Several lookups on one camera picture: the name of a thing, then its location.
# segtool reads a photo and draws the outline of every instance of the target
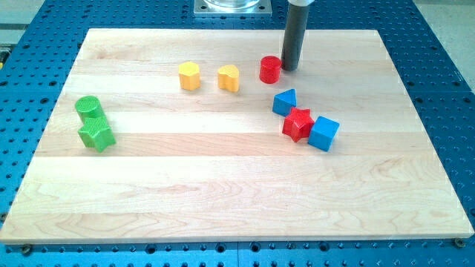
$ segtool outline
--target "red block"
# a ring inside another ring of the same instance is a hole
[[[291,108],[290,114],[285,117],[282,133],[298,142],[301,138],[310,136],[314,124],[315,121],[310,117],[310,109]]]
[[[281,59],[276,56],[265,56],[261,59],[259,78],[267,84],[276,83],[281,76]]]

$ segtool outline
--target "green block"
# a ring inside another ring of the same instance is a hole
[[[101,103],[95,96],[83,96],[76,102],[76,111],[84,122],[87,118],[105,116]]]
[[[95,148],[98,152],[103,152],[109,145],[116,143],[105,116],[86,118],[78,134],[87,148]]]

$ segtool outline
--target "metal mount plate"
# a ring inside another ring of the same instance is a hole
[[[220,7],[206,0],[194,0],[195,17],[216,17],[216,16],[271,16],[272,5],[270,0],[259,0],[251,7],[231,8]]]

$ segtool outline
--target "green cylinder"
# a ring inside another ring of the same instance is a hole
[[[76,102],[75,107],[83,123],[87,118],[95,119],[105,116],[101,103],[95,96],[83,96]]]

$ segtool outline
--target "red cylinder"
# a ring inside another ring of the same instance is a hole
[[[276,56],[265,56],[261,59],[259,78],[267,84],[276,83],[281,76],[281,59]]]

